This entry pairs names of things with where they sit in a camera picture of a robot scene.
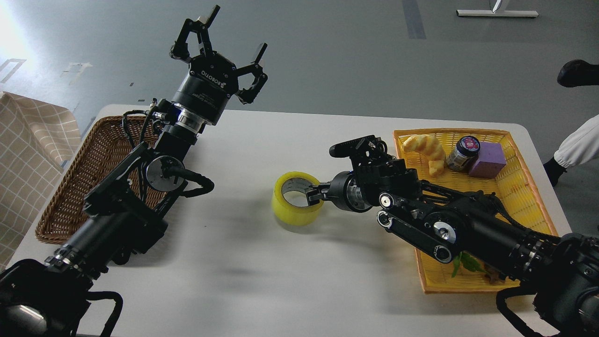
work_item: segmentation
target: wicker basket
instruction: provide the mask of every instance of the wicker basket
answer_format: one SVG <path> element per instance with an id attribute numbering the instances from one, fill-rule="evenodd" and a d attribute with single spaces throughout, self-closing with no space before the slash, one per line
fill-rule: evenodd
<path id="1" fill-rule="evenodd" d="M 503 148 L 507 165 L 495 179 L 473 178 L 466 172 L 454 172 L 448 168 L 433 178 L 428 174 L 428 160 L 423 155 L 417 152 L 403 152 L 401 144 L 415 134 L 435 136 L 446 154 L 451 152 L 461 137 L 467 135 L 475 136 L 481 142 L 499 143 Z M 398 158 L 404 158 L 407 167 L 416 168 L 420 179 L 458 191 L 481 189 L 485 193 L 496 192 L 508 213 L 519 223 L 542 233 L 557 235 L 528 167 L 509 132 L 483 129 L 395 130 L 394 139 Z M 469 272 L 463 267 L 460 267 L 456 277 L 452 278 L 452 263 L 439 263 L 418 249 L 416 260 L 420 283 L 425 293 L 494 293 L 518 285 L 517 281 L 509 279 L 505 284 L 491 285 L 483 273 Z"/>
<path id="2" fill-rule="evenodd" d="M 131 122 L 129 128 L 136 143 L 144 118 L 128 118 Z M 35 229 L 39 241 L 62 244 L 88 219 L 87 214 L 83 212 L 83 197 L 131 151 L 131 145 L 121 127 L 121 119 L 120 116 L 102 118 L 89 131 L 56 193 L 42 213 Z M 147 128 L 144 139 L 153 144 L 157 136 L 152 134 L 151 129 Z M 129 178 L 133 181 L 131 189 L 139 196 L 137 171 L 133 171 Z M 156 206 L 165 194 L 149 188 L 146 205 Z"/>

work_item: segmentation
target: purple block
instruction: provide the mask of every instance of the purple block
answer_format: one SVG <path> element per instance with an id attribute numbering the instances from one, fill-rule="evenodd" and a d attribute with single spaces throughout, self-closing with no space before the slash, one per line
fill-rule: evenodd
<path id="1" fill-rule="evenodd" d="M 492 179 L 499 174 L 506 164 L 506 156 L 503 154 L 501 144 L 480 142 L 478 157 L 470 166 L 468 175 Z"/>

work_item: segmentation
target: jar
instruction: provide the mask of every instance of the jar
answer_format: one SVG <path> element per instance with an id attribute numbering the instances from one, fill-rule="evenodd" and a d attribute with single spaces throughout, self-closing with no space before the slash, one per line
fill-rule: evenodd
<path id="1" fill-rule="evenodd" d="M 453 171 L 466 168 L 468 162 L 480 151 L 480 142 L 475 136 L 465 136 L 459 139 L 453 151 L 447 156 L 447 166 Z"/>

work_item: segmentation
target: yellow plastic basket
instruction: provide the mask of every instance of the yellow plastic basket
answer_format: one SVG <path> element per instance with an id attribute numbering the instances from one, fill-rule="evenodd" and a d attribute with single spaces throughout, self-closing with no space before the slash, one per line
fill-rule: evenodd
<path id="1" fill-rule="evenodd" d="M 430 134 L 441 143 L 449 154 L 463 136 L 475 136 L 481 142 L 499 143 L 503 148 L 507 165 L 495 179 L 470 177 L 467 172 L 455 172 L 447 167 L 438 177 L 428 174 L 428 160 L 417 152 L 405 153 L 402 143 L 415 134 Z M 417 169 L 419 179 L 426 179 L 437 185 L 457 189 L 458 191 L 495 192 L 505 205 L 508 213 L 522 225 L 546 234 L 557 235 L 549 214 L 540 198 L 539 191 L 518 147 L 508 131 L 484 129 L 418 129 L 395 130 L 397 157 L 406 160 L 406 166 Z M 494 293 L 504 288 L 515 287 L 517 281 L 506 280 L 504 284 L 491 285 L 488 278 L 480 272 L 469 272 L 460 267 L 456 277 L 452 278 L 453 264 L 437 262 L 416 249 L 416 261 L 420 274 L 420 283 L 424 293 Z"/>

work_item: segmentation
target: metal stand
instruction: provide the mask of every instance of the metal stand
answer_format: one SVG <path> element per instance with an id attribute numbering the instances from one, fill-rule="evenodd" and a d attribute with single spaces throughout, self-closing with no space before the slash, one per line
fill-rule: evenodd
<path id="1" fill-rule="evenodd" d="M 537 11 L 506 11 L 509 0 L 497 0 L 491 10 L 456 10 L 458 16 L 488 16 L 488 17 L 531 17 L 539 16 Z"/>

